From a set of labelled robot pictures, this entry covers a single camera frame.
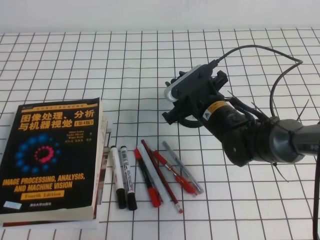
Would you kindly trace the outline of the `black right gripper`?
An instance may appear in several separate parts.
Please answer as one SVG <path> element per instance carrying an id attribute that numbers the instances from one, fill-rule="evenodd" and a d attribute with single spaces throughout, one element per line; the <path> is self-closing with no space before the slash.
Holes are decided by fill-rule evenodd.
<path id="1" fill-rule="evenodd" d="M 162 116 L 168 124 L 178 123 L 178 120 L 198 120 L 202 123 L 201 113 L 212 100 L 221 100 L 224 97 L 219 90 L 228 82 L 227 74 L 218 71 L 215 77 L 210 77 L 195 90 L 181 100 L 173 102 L 173 109 L 164 112 Z"/>

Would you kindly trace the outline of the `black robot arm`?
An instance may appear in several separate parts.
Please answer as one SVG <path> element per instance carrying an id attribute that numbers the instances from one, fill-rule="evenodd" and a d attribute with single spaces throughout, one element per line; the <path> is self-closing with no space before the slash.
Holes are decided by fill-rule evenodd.
<path id="1" fill-rule="evenodd" d="M 251 161 L 294 164 L 320 152 L 320 126 L 295 119 L 268 117 L 236 97 L 219 91 L 228 82 L 219 71 L 215 77 L 181 72 L 166 82 L 165 98 L 174 105 L 163 113 L 168 124 L 205 127 L 222 145 L 228 159 L 239 167 Z"/>

